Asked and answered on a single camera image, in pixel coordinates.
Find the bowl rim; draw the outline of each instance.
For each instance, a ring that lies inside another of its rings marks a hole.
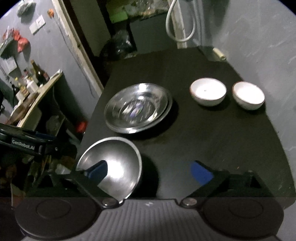
[[[246,100],[240,98],[240,97],[236,94],[236,92],[235,92],[235,90],[234,90],[234,86],[235,86],[236,84],[238,84],[238,83],[241,83],[241,82],[243,82],[243,83],[247,83],[247,84],[250,84],[250,85],[252,85],[252,86],[257,87],[257,88],[262,92],[262,94],[263,94],[263,97],[264,97],[263,101],[260,102],[260,103],[251,103],[251,102],[249,102],[249,101],[246,101]],[[251,83],[251,82],[247,82],[247,81],[243,81],[243,80],[242,80],[242,81],[237,81],[237,82],[234,83],[234,85],[232,86],[232,94],[234,94],[237,98],[239,98],[239,99],[242,100],[243,102],[246,102],[246,103],[248,103],[248,104],[252,104],[252,105],[259,105],[259,104],[264,103],[264,101],[265,101],[265,94],[264,94],[263,90],[261,90],[261,88],[259,88],[257,85],[255,85],[255,84],[253,84],[253,83]]]
[[[140,127],[140,128],[137,128],[137,127],[123,128],[123,127],[116,127],[116,126],[110,124],[105,118],[106,125],[112,131],[117,132],[117,133],[122,133],[122,134],[134,134],[134,133],[138,133],[140,131],[144,131],[144,130],[154,127],[155,125],[157,125],[159,122],[161,122],[168,115],[168,113],[170,112],[170,110],[173,106],[173,97],[172,97],[171,93],[167,89],[164,89],[164,90],[166,91],[166,94],[168,96],[167,107],[164,110],[164,112],[159,116],[159,118],[155,119],[153,122],[151,122],[143,127]]]
[[[225,93],[223,94],[223,96],[221,96],[221,97],[219,97],[219,98],[216,98],[216,99],[205,99],[205,98],[201,98],[201,97],[197,96],[196,94],[194,94],[194,92],[193,92],[193,90],[192,90],[192,85],[193,85],[195,82],[200,81],[200,80],[204,80],[204,79],[211,79],[211,80],[215,80],[215,81],[217,81],[217,82],[220,82],[220,83],[223,85],[224,89],[225,89]],[[226,95],[226,93],[227,93],[227,88],[226,88],[225,84],[223,84],[223,83],[222,83],[220,80],[218,80],[218,79],[210,78],[210,77],[204,77],[204,78],[200,78],[200,79],[197,79],[197,80],[193,81],[193,82],[191,83],[190,87],[189,87],[189,91],[190,91],[190,93],[191,93],[192,96],[197,97],[197,98],[199,98],[199,99],[201,99],[201,100],[214,101],[214,100],[219,100],[219,99],[223,98],[223,97]]]
[[[162,86],[159,86],[157,84],[153,84],[153,83],[138,83],[138,84],[134,84],[134,85],[130,85],[128,87],[125,87],[121,90],[119,90],[115,95],[113,95],[107,102],[106,106],[105,106],[105,109],[104,109],[104,114],[105,114],[105,111],[106,111],[106,107],[108,106],[109,102],[113,99],[113,98],[116,98],[119,94],[121,94],[122,92],[126,91],[127,89],[130,89],[130,88],[133,88],[133,87],[136,87],[136,86],[139,86],[139,85],[152,85],[154,86],[155,88],[159,88],[159,89],[162,89],[162,90],[166,90],[164,87]]]
[[[93,143],[89,148],[86,149],[86,151],[82,154],[82,156],[79,158],[79,161],[75,167],[75,170],[77,171],[77,166],[79,165],[81,159],[84,157],[84,155],[90,150],[92,149],[94,146],[96,146],[97,144],[99,143],[102,143],[102,142],[105,142],[105,141],[110,141],[110,140],[117,140],[117,141],[123,141],[125,142],[126,144],[130,145],[133,150],[135,151],[137,157],[138,157],[138,161],[139,161],[139,174],[138,174],[138,177],[137,177],[137,182],[136,184],[134,185],[134,187],[132,188],[132,190],[130,191],[130,193],[124,198],[124,199],[127,199],[132,193],[133,191],[136,189],[139,181],[140,181],[140,178],[141,178],[141,175],[142,175],[142,158],[141,158],[141,154],[138,150],[138,148],[136,147],[135,144],[133,144],[130,140],[126,139],[126,138],[123,138],[123,137],[106,137],[106,138],[103,138],[101,140],[98,140],[96,141],[95,143]]]

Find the white cable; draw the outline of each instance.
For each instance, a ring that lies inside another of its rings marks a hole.
[[[168,35],[172,40],[175,40],[176,42],[186,42],[186,41],[190,40],[190,39],[193,37],[194,33],[195,33],[195,28],[196,28],[196,26],[195,26],[194,13],[193,13],[192,10],[191,10],[191,16],[192,16],[192,21],[193,21],[193,28],[192,28],[192,32],[191,32],[191,34],[190,34],[188,37],[184,38],[184,39],[177,39],[177,38],[171,33],[171,31],[170,31],[170,15],[172,14],[172,11],[173,11],[173,8],[174,8],[176,2],[177,2],[177,0],[173,0],[173,1],[172,1],[172,4],[170,5],[170,8],[168,9],[168,14],[167,14],[167,17],[166,17],[166,20],[165,20],[165,30],[166,30],[166,32],[167,32],[167,35]]]

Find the black garbage bag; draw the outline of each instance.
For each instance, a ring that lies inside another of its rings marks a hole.
[[[128,31],[118,31],[103,47],[100,58],[104,61],[117,61],[124,59],[128,54],[135,50]]]

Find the shelf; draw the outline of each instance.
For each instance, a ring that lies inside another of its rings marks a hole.
[[[0,56],[2,57],[8,46],[14,41],[13,37],[8,37],[0,47]]]

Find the white container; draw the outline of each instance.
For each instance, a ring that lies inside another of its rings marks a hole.
[[[258,86],[245,81],[233,85],[232,95],[235,101],[246,110],[256,110],[265,101],[263,91]]]
[[[25,99],[25,97],[24,97],[24,95],[22,94],[21,91],[17,92],[17,94],[15,95],[15,97],[17,98],[18,101],[21,101],[21,102],[23,102],[24,99]]]
[[[219,80],[202,78],[191,84],[190,93],[200,105],[215,106],[224,100],[226,86]]]
[[[27,89],[30,93],[35,93],[38,90],[38,85],[35,83],[35,81],[27,78]]]
[[[65,174],[70,174],[71,170],[59,163],[57,165],[55,173],[58,174],[58,175],[65,175]]]

